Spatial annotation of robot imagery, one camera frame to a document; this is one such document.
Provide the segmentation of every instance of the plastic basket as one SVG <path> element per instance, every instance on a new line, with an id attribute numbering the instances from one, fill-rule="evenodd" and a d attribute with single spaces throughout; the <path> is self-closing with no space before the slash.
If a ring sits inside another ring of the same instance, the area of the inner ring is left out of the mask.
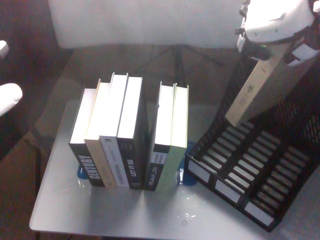
<path id="1" fill-rule="evenodd" d="M 319 65 L 283 102 L 233 127 L 225 114 L 255 66 L 242 57 L 213 123 L 185 161 L 189 174 L 268 232 L 319 165 Z"/>

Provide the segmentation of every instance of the table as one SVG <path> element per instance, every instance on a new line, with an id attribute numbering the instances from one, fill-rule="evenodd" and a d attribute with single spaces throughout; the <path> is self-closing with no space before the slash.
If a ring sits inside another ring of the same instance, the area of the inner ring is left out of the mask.
<path id="1" fill-rule="evenodd" d="M 29 226 L 36 231 L 152 239 L 320 239 L 320 170 L 267 233 L 200 183 L 170 194 L 106 190 L 78 179 L 68 146 L 78 101 L 66 105 Z"/>

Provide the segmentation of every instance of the white backdrop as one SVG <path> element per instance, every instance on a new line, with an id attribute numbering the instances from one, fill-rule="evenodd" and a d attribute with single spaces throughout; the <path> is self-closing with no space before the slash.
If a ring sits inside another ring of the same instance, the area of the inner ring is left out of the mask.
<path id="1" fill-rule="evenodd" d="M 59 45 L 234 48 L 241 0 L 49 0 Z"/>

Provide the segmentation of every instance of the brown floor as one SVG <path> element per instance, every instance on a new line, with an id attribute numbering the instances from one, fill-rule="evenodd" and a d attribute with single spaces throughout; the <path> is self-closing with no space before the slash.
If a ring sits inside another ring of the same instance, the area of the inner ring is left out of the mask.
<path id="1" fill-rule="evenodd" d="M 83 84 L 92 87 L 96 85 L 98 78 L 109 81 L 112 72 L 132 72 L 147 62 L 151 56 L 165 48 L 167 46 L 152 48 L 145 45 L 107 45 L 76 49 L 56 82 L 43 114 L 35 124 L 36 129 L 42 137 L 54 139 L 66 102 L 80 97 Z M 189 105 L 202 111 L 202 107 L 208 109 L 210 106 L 219 104 L 239 56 L 235 49 L 197 48 L 197 50 L 213 56 L 225 64 L 225 67 L 219 67 L 212 62 L 206 62 L 197 71 L 186 76 L 186 83 L 189 85 L 190 91 Z M 183 50 L 182 55 L 185 69 L 202 60 L 198 54 L 188 50 Z M 146 70 L 173 76 L 173 66 L 174 55 L 172 51 L 168 51 L 150 64 Z M 145 77 L 146 95 L 149 102 L 155 100 L 160 80 L 160 78 Z M 173 81 L 170 80 L 163 82 L 173 84 Z M 213 113 L 210 112 L 205 120 L 191 119 L 189 125 L 197 124 L 200 127 L 190 129 L 189 126 L 189 134 L 195 136 L 193 138 L 199 138 L 206 131 L 212 119 Z M 0 162 L 0 240 L 28 240 L 35 237 L 35 233 L 29 228 L 29 220 L 36 199 L 36 153 L 33 145 L 39 146 L 38 143 L 41 142 L 43 173 L 48 161 L 46 153 L 50 152 L 50 147 L 48 147 L 50 144 L 43 144 L 43 141 L 34 139 L 34 136 L 28 132 Z M 69 234 L 40 233 L 42 240 L 60 240 L 68 237 Z M 71 239 L 93 240 L 97 237 L 73 236 Z"/>

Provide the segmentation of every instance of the black book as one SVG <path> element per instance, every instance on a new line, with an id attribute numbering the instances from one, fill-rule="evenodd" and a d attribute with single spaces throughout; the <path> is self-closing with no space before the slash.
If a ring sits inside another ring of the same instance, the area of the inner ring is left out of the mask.
<path id="1" fill-rule="evenodd" d="M 104 187 L 104 183 L 84 140 L 95 101 L 95 95 L 96 89 L 85 88 L 83 90 L 77 116 L 72 128 L 69 146 L 84 169 L 91 185 Z"/>
<path id="2" fill-rule="evenodd" d="M 170 151 L 174 90 L 173 86 L 164 86 L 160 83 L 148 149 L 144 182 L 144 189 L 146 190 L 156 190 Z"/>
<path id="3" fill-rule="evenodd" d="M 149 145 L 147 103 L 142 77 L 128 78 L 116 139 L 129 187 L 142 189 Z"/>

